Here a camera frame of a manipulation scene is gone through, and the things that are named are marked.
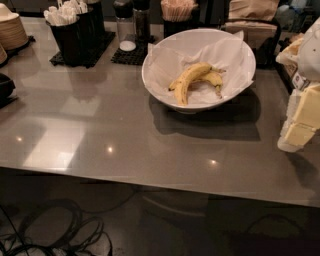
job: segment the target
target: counter surface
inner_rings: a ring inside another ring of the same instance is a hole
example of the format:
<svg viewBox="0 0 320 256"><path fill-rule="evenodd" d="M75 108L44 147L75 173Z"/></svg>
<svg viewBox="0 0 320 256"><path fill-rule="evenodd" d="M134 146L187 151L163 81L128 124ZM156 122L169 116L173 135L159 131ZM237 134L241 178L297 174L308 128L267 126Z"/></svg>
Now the counter surface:
<svg viewBox="0 0 320 256"><path fill-rule="evenodd" d="M110 61L116 39L93 68L53 66L44 20L23 24L36 42L0 70L19 97L0 109L1 167L320 207L319 137L295 154L277 148L288 92L275 70L183 115L148 93L140 66Z"/></svg>

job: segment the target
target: banana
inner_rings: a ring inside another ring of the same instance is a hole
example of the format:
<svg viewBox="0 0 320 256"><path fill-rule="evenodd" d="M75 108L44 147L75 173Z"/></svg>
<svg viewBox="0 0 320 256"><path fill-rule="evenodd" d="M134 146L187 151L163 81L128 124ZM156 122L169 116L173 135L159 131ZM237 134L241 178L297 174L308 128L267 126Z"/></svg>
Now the banana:
<svg viewBox="0 0 320 256"><path fill-rule="evenodd" d="M211 85L213 85L216 89L216 95L219 98L222 98L221 95L221 87L223 85L221 74L215 71L210 71L202 76L200 76L198 79L196 79L194 82L208 82Z"/></svg>
<svg viewBox="0 0 320 256"><path fill-rule="evenodd" d="M185 106L188 104L187 92L190 83L208 73L211 69L212 66L207 62L195 63L183 71L182 74L170 84L172 88L174 87L174 96L179 105Z"/></svg>
<svg viewBox="0 0 320 256"><path fill-rule="evenodd" d="M222 73L226 72L225 69L221 69L221 68L217 68L217 67L211 67L210 70L211 70L211 71L214 71L214 72L216 72L216 73L219 73L219 74L222 74ZM175 79L175 80L173 80L173 81L171 82L171 84L169 85L169 91L173 91L173 90L176 88L179 79L180 79L180 76L179 76L177 79Z"/></svg>

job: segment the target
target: white paper napkin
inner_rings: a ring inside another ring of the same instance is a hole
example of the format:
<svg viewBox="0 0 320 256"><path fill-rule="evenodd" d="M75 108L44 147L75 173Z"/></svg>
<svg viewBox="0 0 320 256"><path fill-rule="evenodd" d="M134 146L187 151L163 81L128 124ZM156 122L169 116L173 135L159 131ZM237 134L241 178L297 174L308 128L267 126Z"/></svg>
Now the white paper napkin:
<svg viewBox="0 0 320 256"><path fill-rule="evenodd" d="M205 61L214 67L225 69L222 74L224 85L222 98L215 94L215 89L204 82L192 85L188 91L188 106L197 108L204 104L219 105L228 101L252 84L252 67L243 65L248 48L244 45L243 33L237 36L226 37L208 44L194 56L184 52L149 45L148 57L144 69L144 82L147 89L164 103L176 106L177 102L173 92L168 91L168 86L189 65Z"/></svg>

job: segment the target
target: floor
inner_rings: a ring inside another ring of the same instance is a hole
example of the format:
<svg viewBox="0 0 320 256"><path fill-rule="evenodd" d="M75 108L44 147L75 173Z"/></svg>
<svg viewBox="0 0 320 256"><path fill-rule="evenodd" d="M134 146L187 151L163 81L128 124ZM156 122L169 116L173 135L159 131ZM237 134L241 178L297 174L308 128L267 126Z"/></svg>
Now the floor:
<svg viewBox="0 0 320 256"><path fill-rule="evenodd" d="M306 207L4 169L0 206L0 256L320 251L320 212Z"/></svg>

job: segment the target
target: coffee lid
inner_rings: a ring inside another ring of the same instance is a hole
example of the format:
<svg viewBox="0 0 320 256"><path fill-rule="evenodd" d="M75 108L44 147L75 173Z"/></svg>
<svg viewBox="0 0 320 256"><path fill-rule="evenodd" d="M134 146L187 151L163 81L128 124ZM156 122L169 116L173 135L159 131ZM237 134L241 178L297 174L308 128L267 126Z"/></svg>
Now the coffee lid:
<svg viewBox="0 0 320 256"><path fill-rule="evenodd" d="M0 3L0 22L8 21L19 17L18 13L12 13L5 4Z"/></svg>

